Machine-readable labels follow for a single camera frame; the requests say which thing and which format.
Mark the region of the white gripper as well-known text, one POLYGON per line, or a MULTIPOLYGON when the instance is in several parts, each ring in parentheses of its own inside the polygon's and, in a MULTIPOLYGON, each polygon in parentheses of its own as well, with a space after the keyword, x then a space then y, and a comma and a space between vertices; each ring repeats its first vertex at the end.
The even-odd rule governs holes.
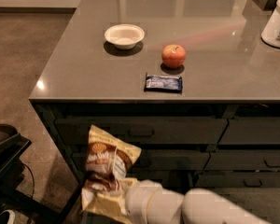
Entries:
POLYGON ((123 194, 97 193, 91 202, 91 210, 107 217, 122 218, 128 215, 132 224, 147 224, 148 203, 155 192, 162 189, 162 185, 150 180, 138 181, 134 177, 123 178, 120 183, 123 187, 130 187, 125 200, 123 194))

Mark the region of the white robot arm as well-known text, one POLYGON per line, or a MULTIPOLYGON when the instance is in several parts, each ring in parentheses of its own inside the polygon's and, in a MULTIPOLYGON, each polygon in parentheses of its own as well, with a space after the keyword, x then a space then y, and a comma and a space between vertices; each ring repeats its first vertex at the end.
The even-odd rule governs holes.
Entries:
POLYGON ((126 224, 271 224, 207 189, 179 194, 150 180, 119 183, 118 191, 95 193, 94 208, 126 224))

